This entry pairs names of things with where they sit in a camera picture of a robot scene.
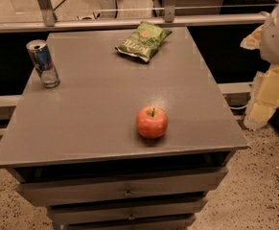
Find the apple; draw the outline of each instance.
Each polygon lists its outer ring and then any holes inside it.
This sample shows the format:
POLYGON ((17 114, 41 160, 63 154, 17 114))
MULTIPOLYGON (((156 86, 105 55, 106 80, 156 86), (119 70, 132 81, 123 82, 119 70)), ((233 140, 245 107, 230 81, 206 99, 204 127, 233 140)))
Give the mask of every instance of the apple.
POLYGON ((136 127, 139 134, 145 138, 155 139, 162 136, 168 126, 166 112, 158 106, 145 106, 136 117, 136 127))

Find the can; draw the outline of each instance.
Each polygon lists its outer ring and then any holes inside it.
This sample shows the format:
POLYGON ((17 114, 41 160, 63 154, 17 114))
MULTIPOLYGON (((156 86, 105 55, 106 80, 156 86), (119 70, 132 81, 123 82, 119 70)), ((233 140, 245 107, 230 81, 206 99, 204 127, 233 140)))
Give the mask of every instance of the can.
POLYGON ((43 86, 52 88, 59 85, 58 72, 46 42, 44 40, 34 40, 29 42, 26 48, 43 86))

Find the speckled floor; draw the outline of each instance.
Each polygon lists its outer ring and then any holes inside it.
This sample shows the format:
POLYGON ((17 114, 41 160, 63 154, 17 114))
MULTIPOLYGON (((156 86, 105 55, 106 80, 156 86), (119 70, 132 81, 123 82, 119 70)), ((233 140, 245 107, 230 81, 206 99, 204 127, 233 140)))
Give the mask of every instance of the speckled floor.
MULTIPOLYGON (((279 230, 279 135, 272 126, 244 130, 250 149, 238 151, 228 175, 187 230, 279 230)), ((53 229, 45 208, 35 208, 14 188, 17 182, 0 170, 0 230, 53 229)))

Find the drawer handle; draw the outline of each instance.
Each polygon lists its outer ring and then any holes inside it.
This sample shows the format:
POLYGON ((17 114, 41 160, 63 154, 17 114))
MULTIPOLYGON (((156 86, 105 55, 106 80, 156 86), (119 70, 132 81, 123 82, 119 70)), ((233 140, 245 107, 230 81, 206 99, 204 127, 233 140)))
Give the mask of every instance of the drawer handle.
POLYGON ((136 219, 136 217, 133 216, 132 214, 130 214, 129 217, 128 217, 128 220, 135 220, 135 219, 136 219))
POLYGON ((127 189, 127 192, 124 193, 124 197, 126 198, 133 197, 133 193, 130 191, 130 189, 127 189))

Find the green snack bag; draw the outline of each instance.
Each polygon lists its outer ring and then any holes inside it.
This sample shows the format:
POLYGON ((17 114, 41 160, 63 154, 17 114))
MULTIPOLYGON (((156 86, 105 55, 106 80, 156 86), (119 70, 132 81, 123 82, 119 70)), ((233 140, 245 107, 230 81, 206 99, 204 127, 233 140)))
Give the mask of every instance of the green snack bag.
POLYGON ((160 44, 172 32, 162 29, 149 22, 141 22, 135 32, 133 32, 118 47, 115 47, 122 54, 138 57, 149 62, 156 54, 160 44))

